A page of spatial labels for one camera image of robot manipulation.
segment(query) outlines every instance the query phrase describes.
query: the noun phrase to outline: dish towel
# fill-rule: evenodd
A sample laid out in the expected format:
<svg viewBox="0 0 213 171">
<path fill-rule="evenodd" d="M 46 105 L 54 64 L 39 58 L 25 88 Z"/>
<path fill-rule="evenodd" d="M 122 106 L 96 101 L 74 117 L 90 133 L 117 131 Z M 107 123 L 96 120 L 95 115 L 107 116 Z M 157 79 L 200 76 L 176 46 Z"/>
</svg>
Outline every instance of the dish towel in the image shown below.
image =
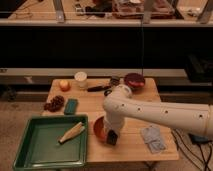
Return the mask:
<svg viewBox="0 0 213 171">
<path fill-rule="evenodd" d="M 144 142 L 148 145 L 152 153 L 159 153 L 166 149 L 165 142 L 157 125 L 150 125 L 147 128 L 142 128 L 140 132 Z"/>
</svg>

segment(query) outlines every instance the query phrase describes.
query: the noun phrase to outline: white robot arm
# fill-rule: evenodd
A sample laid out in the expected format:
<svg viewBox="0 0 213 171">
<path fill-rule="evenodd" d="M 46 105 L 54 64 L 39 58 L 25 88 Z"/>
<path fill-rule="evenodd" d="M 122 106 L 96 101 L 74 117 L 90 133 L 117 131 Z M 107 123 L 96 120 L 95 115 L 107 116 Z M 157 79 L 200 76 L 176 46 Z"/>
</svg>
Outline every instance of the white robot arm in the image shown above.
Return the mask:
<svg viewBox="0 0 213 171">
<path fill-rule="evenodd" d="M 118 85 L 103 103 L 105 131 L 119 135 L 124 118 L 136 118 L 213 140 L 213 106 L 165 102 L 142 102 L 130 99 L 131 89 Z"/>
</svg>

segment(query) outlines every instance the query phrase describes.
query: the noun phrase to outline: bowl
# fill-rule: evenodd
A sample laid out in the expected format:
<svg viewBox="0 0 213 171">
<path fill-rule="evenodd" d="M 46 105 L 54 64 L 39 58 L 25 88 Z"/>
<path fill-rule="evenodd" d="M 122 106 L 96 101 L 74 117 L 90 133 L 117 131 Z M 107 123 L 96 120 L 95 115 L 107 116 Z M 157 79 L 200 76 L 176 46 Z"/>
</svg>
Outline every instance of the bowl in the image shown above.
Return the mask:
<svg viewBox="0 0 213 171">
<path fill-rule="evenodd" d="M 94 125 L 93 125 L 93 131 L 95 133 L 95 136 L 97 137 L 97 139 L 100 141 L 100 142 L 106 142 L 106 139 L 107 139 L 107 136 L 106 134 L 104 133 L 104 117 L 100 117 L 98 118 Z"/>
<path fill-rule="evenodd" d="M 124 77 L 124 83 L 131 88 L 131 90 L 139 90 L 145 85 L 145 78 L 142 74 L 129 73 Z"/>
</svg>

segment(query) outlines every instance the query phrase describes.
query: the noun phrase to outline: green tray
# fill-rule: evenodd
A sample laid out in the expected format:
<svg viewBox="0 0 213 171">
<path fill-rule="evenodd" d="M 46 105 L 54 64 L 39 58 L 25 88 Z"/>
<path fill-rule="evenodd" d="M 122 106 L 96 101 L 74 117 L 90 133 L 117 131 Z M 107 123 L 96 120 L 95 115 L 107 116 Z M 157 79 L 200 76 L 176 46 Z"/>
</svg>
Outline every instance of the green tray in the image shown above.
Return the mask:
<svg viewBox="0 0 213 171">
<path fill-rule="evenodd" d="M 85 130 L 59 145 L 59 138 L 80 121 Z M 13 170 L 55 170 L 83 166 L 86 162 L 87 135 L 86 115 L 33 117 L 25 128 Z"/>
</svg>

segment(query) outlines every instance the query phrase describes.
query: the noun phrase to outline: brown bowl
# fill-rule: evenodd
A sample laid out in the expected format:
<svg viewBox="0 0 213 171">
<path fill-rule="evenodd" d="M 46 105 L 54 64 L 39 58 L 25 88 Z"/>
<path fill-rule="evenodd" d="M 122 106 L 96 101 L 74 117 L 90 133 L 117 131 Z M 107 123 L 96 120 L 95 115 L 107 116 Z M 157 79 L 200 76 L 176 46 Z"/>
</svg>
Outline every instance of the brown bowl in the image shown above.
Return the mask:
<svg viewBox="0 0 213 171">
<path fill-rule="evenodd" d="M 100 141 L 100 142 L 106 142 L 106 134 L 104 133 L 104 117 L 100 117 L 98 118 L 94 125 L 93 125 L 93 131 L 95 133 L 95 136 L 97 137 L 97 139 Z"/>
</svg>

